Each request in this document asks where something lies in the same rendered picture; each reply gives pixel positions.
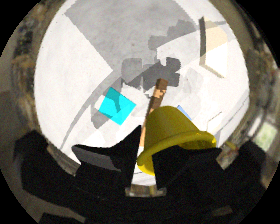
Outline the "beige flat rectangular block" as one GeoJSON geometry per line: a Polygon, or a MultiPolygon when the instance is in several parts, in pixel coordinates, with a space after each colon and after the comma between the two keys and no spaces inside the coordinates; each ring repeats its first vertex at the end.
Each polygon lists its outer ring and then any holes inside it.
{"type": "MultiPolygon", "coordinates": [[[[205,15],[204,15],[205,16],[205,15]]],[[[200,63],[218,79],[224,79],[228,68],[228,39],[220,27],[207,18],[199,19],[200,26],[200,63]]],[[[226,77],[225,77],[226,79],[226,77]]]]}

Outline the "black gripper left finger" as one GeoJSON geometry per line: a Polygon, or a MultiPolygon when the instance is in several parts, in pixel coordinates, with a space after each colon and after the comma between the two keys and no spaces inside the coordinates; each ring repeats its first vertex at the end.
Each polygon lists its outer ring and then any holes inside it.
{"type": "Polygon", "coordinates": [[[101,171],[119,173],[125,190],[131,189],[133,171],[141,143],[141,125],[137,125],[129,132],[124,140],[111,147],[88,147],[84,144],[72,145],[71,151],[75,153],[80,163],[89,167],[99,168],[101,171]]]}

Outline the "brown wooden bar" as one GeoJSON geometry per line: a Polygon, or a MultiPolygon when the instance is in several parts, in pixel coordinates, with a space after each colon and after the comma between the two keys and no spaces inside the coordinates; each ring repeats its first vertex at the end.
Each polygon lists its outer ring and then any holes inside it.
{"type": "Polygon", "coordinates": [[[140,147],[144,147],[144,140],[145,140],[145,121],[147,121],[147,117],[149,116],[149,113],[152,111],[155,111],[156,108],[160,107],[161,101],[164,99],[164,92],[165,89],[168,87],[168,80],[164,79],[157,79],[157,83],[155,85],[155,89],[153,89],[152,93],[152,100],[151,104],[149,104],[147,116],[145,116],[143,129],[141,129],[141,143],[140,147]]]}

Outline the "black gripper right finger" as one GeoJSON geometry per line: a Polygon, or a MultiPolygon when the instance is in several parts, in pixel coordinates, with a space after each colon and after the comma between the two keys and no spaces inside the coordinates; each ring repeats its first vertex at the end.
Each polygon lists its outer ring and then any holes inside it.
{"type": "Polygon", "coordinates": [[[222,153],[220,148],[185,149],[180,145],[161,149],[153,153],[151,159],[155,169],[156,190],[165,190],[167,185],[175,181],[177,177],[189,167],[196,164],[207,163],[216,160],[222,153]]]}

